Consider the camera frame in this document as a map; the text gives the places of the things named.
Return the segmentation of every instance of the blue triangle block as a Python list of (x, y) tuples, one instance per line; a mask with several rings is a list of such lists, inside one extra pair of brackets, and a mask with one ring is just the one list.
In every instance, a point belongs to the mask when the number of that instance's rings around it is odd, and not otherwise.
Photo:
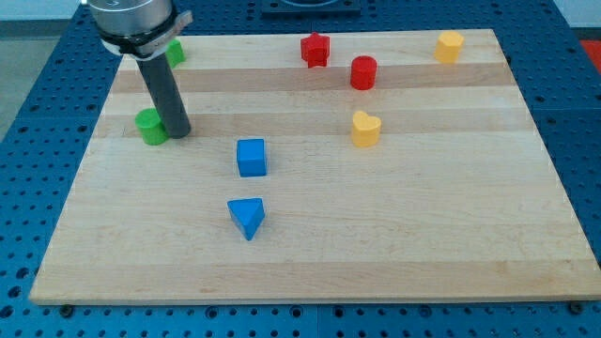
[(246, 240), (254, 237), (256, 229), (265, 218), (263, 199), (248, 198), (227, 202), (229, 214)]

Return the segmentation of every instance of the green block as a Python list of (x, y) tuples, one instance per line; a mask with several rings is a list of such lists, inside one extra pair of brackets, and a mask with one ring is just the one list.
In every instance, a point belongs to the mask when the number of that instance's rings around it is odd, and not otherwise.
[(159, 113), (155, 108), (148, 108), (138, 113), (135, 117), (135, 126), (142, 134), (144, 143), (158, 146), (169, 139), (165, 126), (161, 122)]
[(186, 61), (184, 50), (181, 49), (181, 42), (177, 39), (172, 39), (171, 42), (169, 42), (165, 55), (167, 56), (167, 62), (169, 62), (169, 67), (171, 67), (171, 69), (175, 68), (179, 63)]

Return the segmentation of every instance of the blue perforated table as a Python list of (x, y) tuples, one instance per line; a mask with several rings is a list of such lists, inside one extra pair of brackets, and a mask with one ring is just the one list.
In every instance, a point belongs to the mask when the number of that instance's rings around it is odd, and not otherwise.
[[(189, 35), (493, 28), (597, 260), (601, 79), (550, 0), (362, 0), (360, 16), (262, 18), (259, 1), (180, 1)], [(0, 144), (0, 337), (601, 336), (601, 302), (38, 307), (27, 300), (119, 59), (79, 8)]]

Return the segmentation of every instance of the yellow block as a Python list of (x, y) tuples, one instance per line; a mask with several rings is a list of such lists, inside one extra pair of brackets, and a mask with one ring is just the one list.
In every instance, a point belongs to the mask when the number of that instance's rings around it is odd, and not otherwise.
[(434, 57), (444, 64), (455, 63), (463, 47), (463, 36), (455, 31), (442, 32), (436, 44)]
[(353, 129), (350, 137), (355, 146), (373, 146), (379, 140), (382, 121), (379, 117), (370, 116), (366, 112), (358, 111), (353, 115)]

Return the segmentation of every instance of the wood grain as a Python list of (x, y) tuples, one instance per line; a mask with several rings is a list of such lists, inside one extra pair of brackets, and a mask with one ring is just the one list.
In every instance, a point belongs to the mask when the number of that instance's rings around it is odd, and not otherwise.
[[(432, 58), (437, 31), (332, 34), (327, 69), (299, 61), (301, 36), (183, 38), (193, 132), (162, 146), (133, 125), (151, 100), (125, 59), (30, 298), (600, 299), (601, 271), (494, 34), (462, 33), (450, 67)], [(361, 51), (382, 61), (366, 92), (347, 85)], [(374, 147), (350, 142), (358, 109), (383, 121)], [(250, 136), (266, 138), (266, 177), (237, 174), (234, 144)], [(250, 196), (267, 218), (247, 242), (226, 202)]]

